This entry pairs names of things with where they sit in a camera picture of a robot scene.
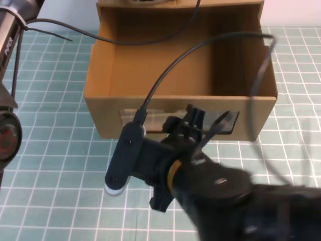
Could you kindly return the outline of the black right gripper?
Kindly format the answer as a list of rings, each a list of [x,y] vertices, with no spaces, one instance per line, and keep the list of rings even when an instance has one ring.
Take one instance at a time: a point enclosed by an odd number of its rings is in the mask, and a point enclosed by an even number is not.
[[[153,187],[149,203],[153,210],[166,212],[177,199],[187,213],[204,211],[207,202],[192,194],[186,181],[192,175],[192,152],[200,143],[205,111],[187,106],[183,118],[170,116],[163,125],[167,137],[157,142],[144,137],[134,166],[134,176]]]

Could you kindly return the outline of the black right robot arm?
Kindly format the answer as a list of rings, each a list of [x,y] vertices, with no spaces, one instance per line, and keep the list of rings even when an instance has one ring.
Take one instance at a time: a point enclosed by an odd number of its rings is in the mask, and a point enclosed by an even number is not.
[[[320,189],[255,184],[248,171],[212,161],[202,148],[232,114],[207,133],[204,115],[189,105],[167,118],[162,141],[142,139],[133,174],[153,187],[151,208],[166,212],[177,200],[200,240],[320,240]]]

